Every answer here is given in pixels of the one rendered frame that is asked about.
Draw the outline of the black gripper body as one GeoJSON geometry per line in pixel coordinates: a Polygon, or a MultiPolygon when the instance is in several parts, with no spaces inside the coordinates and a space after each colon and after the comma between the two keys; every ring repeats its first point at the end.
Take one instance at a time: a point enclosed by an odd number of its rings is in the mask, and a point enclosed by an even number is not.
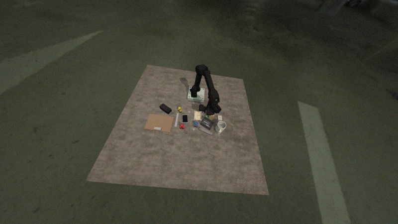
{"type": "MultiPolygon", "coordinates": [[[[211,109],[211,107],[208,104],[207,107],[211,109]]],[[[204,105],[199,105],[199,111],[205,111],[207,107],[204,107],[204,105]]]]}

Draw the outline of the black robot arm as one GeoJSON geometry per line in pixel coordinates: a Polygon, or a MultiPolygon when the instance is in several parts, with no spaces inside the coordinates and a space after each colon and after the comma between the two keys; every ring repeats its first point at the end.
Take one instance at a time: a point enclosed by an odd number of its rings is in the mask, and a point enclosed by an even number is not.
{"type": "Polygon", "coordinates": [[[208,107],[206,108],[206,115],[214,115],[215,113],[219,113],[221,111],[221,108],[218,105],[218,103],[220,102],[219,94],[217,90],[214,88],[212,78],[210,75],[210,70],[205,64],[201,64],[196,66],[196,73],[197,75],[196,75],[195,84],[190,89],[191,97],[197,98],[197,92],[200,91],[199,85],[203,75],[208,87],[208,98],[209,98],[208,105],[211,107],[211,109],[208,107]]]}

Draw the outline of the cream inspection card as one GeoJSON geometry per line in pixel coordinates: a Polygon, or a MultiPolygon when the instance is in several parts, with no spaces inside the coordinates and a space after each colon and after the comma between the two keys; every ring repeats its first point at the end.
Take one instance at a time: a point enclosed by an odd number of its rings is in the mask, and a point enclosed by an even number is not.
{"type": "Polygon", "coordinates": [[[194,120],[201,120],[201,112],[202,111],[200,111],[200,112],[194,111],[194,112],[195,112],[194,120]]]}

